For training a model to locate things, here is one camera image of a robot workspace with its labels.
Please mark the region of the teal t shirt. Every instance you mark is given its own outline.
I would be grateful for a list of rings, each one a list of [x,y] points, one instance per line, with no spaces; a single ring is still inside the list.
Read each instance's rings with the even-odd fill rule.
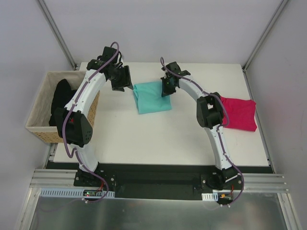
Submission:
[[[135,84],[133,96],[140,115],[172,109],[170,96],[162,97],[162,83],[160,81]]]

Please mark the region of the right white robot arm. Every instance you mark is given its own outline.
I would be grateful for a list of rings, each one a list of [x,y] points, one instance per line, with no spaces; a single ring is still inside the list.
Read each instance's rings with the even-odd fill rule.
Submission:
[[[184,90],[196,102],[198,124],[206,131],[214,154],[215,171],[206,179],[211,189],[223,190],[232,185],[239,172],[231,160],[226,146],[223,128],[229,117],[217,92],[206,92],[187,70],[181,70],[176,62],[169,64],[160,59],[165,76],[162,80],[162,97],[172,95],[176,88]]]

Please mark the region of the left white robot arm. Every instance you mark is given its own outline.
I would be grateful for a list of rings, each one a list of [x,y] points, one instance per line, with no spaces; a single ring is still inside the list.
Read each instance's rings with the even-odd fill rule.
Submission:
[[[88,63],[75,95],[63,108],[57,108],[54,112],[66,154],[70,159],[77,158],[80,170],[85,173],[84,179],[90,186],[104,183],[105,179],[96,171],[99,162],[90,144],[93,127],[87,116],[96,95],[108,81],[114,91],[133,89],[130,69],[123,64],[117,42],[104,47],[102,55]]]

